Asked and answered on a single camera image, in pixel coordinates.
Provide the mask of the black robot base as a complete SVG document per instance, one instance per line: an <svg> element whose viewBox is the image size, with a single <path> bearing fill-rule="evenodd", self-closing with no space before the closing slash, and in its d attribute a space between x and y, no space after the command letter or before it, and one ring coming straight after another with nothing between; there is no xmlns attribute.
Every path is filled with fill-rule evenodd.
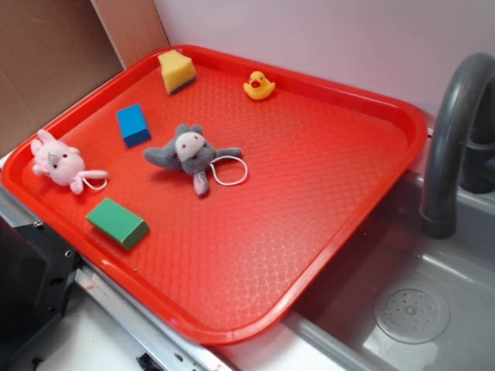
<svg viewBox="0 0 495 371"><path fill-rule="evenodd" d="M79 260L50 226L1 220L1 363L63 318Z"/></svg>

